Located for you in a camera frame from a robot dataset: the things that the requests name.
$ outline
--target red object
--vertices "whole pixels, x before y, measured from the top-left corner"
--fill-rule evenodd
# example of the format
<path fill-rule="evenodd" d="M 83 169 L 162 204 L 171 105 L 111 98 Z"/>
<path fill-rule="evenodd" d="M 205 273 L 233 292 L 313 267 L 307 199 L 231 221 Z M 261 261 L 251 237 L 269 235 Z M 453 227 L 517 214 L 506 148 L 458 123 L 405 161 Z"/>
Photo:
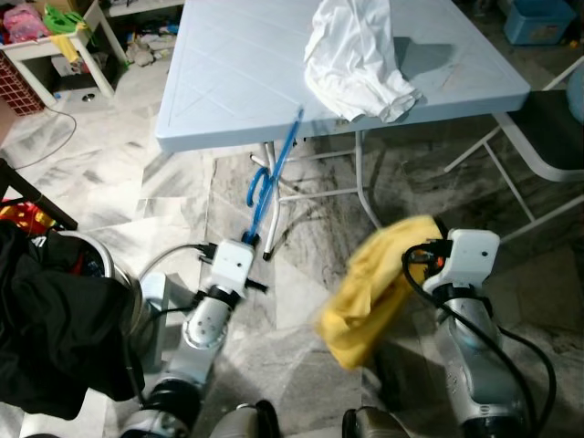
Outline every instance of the red object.
<path fill-rule="evenodd" d="M 0 52 L 0 98 L 19 116 L 34 114 L 45 107 L 4 52 Z"/>
<path fill-rule="evenodd" d="M 43 235 L 55 224 L 53 219 L 33 203 L 19 203 L 0 208 L 0 220 L 14 222 L 28 235 Z"/>

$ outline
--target white cloth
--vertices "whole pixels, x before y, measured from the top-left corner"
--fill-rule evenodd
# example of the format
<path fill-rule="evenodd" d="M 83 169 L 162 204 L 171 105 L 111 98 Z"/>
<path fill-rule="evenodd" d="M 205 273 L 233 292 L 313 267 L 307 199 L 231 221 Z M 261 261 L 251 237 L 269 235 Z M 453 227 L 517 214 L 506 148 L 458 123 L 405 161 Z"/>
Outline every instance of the white cloth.
<path fill-rule="evenodd" d="M 390 0 L 323 0 L 312 25 L 305 80 L 337 115 L 391 122 L 420 97 L 396 65 Z"/>

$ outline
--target yellow towel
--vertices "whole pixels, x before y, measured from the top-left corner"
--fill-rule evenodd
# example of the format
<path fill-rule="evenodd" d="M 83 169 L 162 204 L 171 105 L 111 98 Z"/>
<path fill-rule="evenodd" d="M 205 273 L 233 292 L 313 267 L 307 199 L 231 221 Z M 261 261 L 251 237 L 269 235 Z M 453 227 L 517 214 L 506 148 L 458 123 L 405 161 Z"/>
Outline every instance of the yellow towel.
<path fill-rule="evenodd" d="M 412 292 L 403 276 L 402 254 L 427 239 L 441 238 L 431 216 L 403 220 L 372 235 L 349 261 L 340 290 L 317 324 L 340 366 L 355 369 L 369 357 L 376 341 Z M 423 266 L 412 265 L 423 281 Z"/>
<path fill-rule="evenodd" d="M 87 28 L 88 25 L 85 23 L 77 23 L 76 25 L 76 30 L 85 30 Z M 68 34 L 51 35 L 49 36 L 49 39 L 58 47 L 63 56 L 67 58 L 67 61 L 76 62 L 79 59 L 79 53 L 77 53 L 77 49 L 68 38 Z"/>

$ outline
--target marble floor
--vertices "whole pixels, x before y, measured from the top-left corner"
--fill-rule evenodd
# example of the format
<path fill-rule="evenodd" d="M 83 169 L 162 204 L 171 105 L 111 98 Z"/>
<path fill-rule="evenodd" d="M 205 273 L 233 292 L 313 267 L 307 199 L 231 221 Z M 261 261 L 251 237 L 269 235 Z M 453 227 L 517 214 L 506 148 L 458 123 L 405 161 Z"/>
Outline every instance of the marble floor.
<path fill-rule="evenodd" d="M 535 88 L 578 56 L 565 48 L 512 48 L 506 46 L 500 26 L 478 25 Z M 153 130 L 169 65 L 162 60 L 130 68 L 112 100 L 98 95 L 85 103 L 81 96 L 87 90 L 64 93 L 57 109 L 74 115 L 77 130 L 64 148 L 19 171 L 76 218 L 79 230 L 98 238 L 134 273 L 170 246 L 238 238 L 250 222 L 245 193 L 256 169 L 249 152 L 257 145 L 169 154 L 157 144 Z M 372 132 L 364 170 L 371 203 L 383 223 L 439 214 L 451 227 L 500 234 L 525 224 L 485 152 L 443 173 L 445 164 L 493 126 L 492 118 L 477 117 Z M 48 111 L 19 119 L 0 156 L 16 168 L 24 166 L 52 152 L 71 129 L 69 118 Z M 293 153 L 340 151 L 352 142 L 350 136 L 308 139 Z M 543 214 L 581 193 L 582 185 L 537 178 L 505 138 L 497 137 L 493 146 L 534 213 Z M 350 187 L 354 164 L 353 157 L 290 164 L 282 191 Z M 260 398 L 274 402 L 286 436 L 340 436 L 347 409 L 377 400 L 379 394 L 371 389 L 376 377 L 366 369 L 341 369 L 312 328 L 319 309 L 339 286 L 350 255 L 372 231 L 353 195 L 284 204 L 275 256 L 270 263 L 258 257 L 252 272 L 269 290 L 251 293 L 230 322 L 197 436 L 208 434 L 224 412 Z M 583 235 L 582 210 L 567 212 L 503 246 L 485 285 L 501 324 L 534 340 L 556 367 L 558 402 L 542 437 L 580 436 L 584 420 Z M 205 274 L 188 251 L 176 253 L 158 269 L 191 290 Z M 385 370 L 398 382 L 390 394 L 399 402 L 395 414 L 411 436 L 453 437 L 457 430 L 433 345 L 432 317 L 413 297 L 388 331 L 380 354 Z M 171 324 L 179 322 L 172 319 Z M 543 367 L 514 343 L 506 349 L 541 402 Z M 134 409 L 133 401 L 108 401 L 99 437 L 116 437 Z M 17 438 L 22 418 L 19 410 L 0 405 L 0 436 Z"/>

